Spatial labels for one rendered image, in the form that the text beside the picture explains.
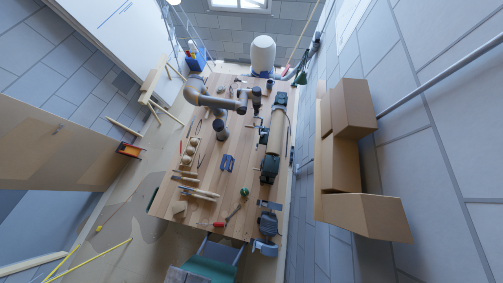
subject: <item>mug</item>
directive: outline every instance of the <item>mug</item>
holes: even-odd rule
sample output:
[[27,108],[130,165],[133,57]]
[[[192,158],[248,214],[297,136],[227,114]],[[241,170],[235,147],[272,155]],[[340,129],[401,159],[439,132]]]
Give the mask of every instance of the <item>mug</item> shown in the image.
[[273,80],[267,80],[267,85],[266,85],[266,88],[267,88],[268,90],[273,89],[273,84],[274,84],[274,83],[275,83],[275,81],[273,81]]

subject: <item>wooden tabletop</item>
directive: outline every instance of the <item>wooden tabletop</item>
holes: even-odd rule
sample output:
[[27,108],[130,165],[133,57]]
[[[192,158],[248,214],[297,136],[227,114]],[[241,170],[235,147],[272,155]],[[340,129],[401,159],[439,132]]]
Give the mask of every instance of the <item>wooden tabletop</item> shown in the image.
[[[234,83],[234,78],[247,81],[247,83]],[[267,79],[211,73],[205,85],[211,96],[232,100],[236,100],[236,97],[232,96],[229,92],[229,87],[231,85],[234,89],[234,93],[238,88],[252,88],[254,86],[262,88],[263,109],[260,110],[259,116],[264,117],[264,126],[266,127],[269,127],[271,122],[271,106],[274,103],[276,93],[278,91],[286,92],[289,97],[287,115],[290,117],[290,120],[292,120],[295,108],[296,89],[291,87],[289,82],[275,81],[273,89],[267,90],[266,81]],[[216,89],[220,85],[225,85],[226,90],[222,94],[217,94]],[[252,167],[260,167],[260,162],[262,158],[264,158],[266,152],[266,146],[259,145],[256,151],[255,146],[259,142],[258,130],[244,127],[245,124],[252,125],[254,122],[260,125],[260,119],[253,118],[254,111],[251,105],[252,103],[249,101],[246,115],[238,115],[234,111],[229,111],[226,125],[230,131],[230,136],[223,142],[216,140],[216,134],[212,128],[215,116],[210,113],[208,119],[205,120],[204,115],[206,109],[204,107],[196,107],[193,113],[196,118],[194,119],[190,135],[200,137],[201,143],[198,151],[194,155],[194,163],[192,167],[179,166],[181,156],[175,154],[162,180],[157,195],[153,200],[152,206],[150,207],[148,212],[149,215],[247,242],[250,241],[250,238],[265,238],[265,236],[259,232],[257,217],[261,215],[262,210],[266,209],[263,207],[259,208],[256,202],[258,199],[274,201],[283,204],[284,209],[290,151],[288,150],[287,157],[285,157],[284,152],[286,149],[290,148],[292,140],[290,133],[292,130],[289,130],[288,145],[286,145],[286,133],[289,123],[288,119],[285,119],[279,174],[274,185],[265,184],[264,186],[260,186],[259,176],[261,173],[253,170]],[[202,119],[202,126],[198,135],[196,135],[196,126],[200,119]],[[185,148],[188,142],[188,139],[185,138],[189,129],[188,126],[189,125],[186,126],[182,135],[183,148]],[[203,156],[206,156],[199,169],[197,169],[199,154],[201,154],[200,160],[203,159]],[[232,155],[235,158],[232,173],[219,169],[223,154]],[[171,179],[172,175],[181,176],[180,173],[173,172],[173,169],[197,172],[199,174],[197,177],[184,176],[197,178],[201,180],[201,182],[193,183]],[[182,195],[180,193],[182,189],[178,188],[178,185],[215,192],[220,194],[220,197],[216,199],[216,202],[211,202],[192,196]],[[248,188],[250,191],[248,198],[242,197],[239,193],[243,187]],[[187,216],[185,218],[173,218],[172,206],[178,200],[187,200],[189,202]],[[230,219],[227,227],[216,228],[212,225],[196,225],[196,223],[225,222],[225,218],[234,211],[238,204],[241,204],[241,209]],[[274,212],[277,214],[279,221],[279,234],[283,235],[282,223],[284,211]],[[276,235],[272,238],[272,241],[281,247],[281,236]]]

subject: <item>green sphere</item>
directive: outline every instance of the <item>green sphere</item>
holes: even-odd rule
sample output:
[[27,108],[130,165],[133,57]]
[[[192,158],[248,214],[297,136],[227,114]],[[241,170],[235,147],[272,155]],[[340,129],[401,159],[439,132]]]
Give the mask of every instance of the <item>green sphere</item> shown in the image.
[[247,188],[241,188],[241,191],[239,191],[239,193],[244,196],[244,197],[247,197],[250,193],[250,191],[248,191]]

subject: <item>blue crate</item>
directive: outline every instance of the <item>blue crate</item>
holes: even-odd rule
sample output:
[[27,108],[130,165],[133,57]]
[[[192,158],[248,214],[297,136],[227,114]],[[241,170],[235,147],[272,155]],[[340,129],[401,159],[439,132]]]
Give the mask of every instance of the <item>blue crate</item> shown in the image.
[[185,62],[189,65],[190,70],[202,72],[204,65],[206,65],[206,52],[204,52],[204,47],[199,48],[199,52],[196,53],[195,59],[185,56]]

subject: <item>chair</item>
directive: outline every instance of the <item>chair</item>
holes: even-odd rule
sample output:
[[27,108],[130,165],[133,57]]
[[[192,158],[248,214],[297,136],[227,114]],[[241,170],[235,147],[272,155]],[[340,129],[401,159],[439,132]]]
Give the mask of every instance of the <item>chair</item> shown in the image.
[[211,232],[208,232],[197,253],[192,255],[180,268],[209,277],[212,283],[234,283],[239,257],[247,242],[244,242],[241,249],[238,250],[208,241],[210,234]]

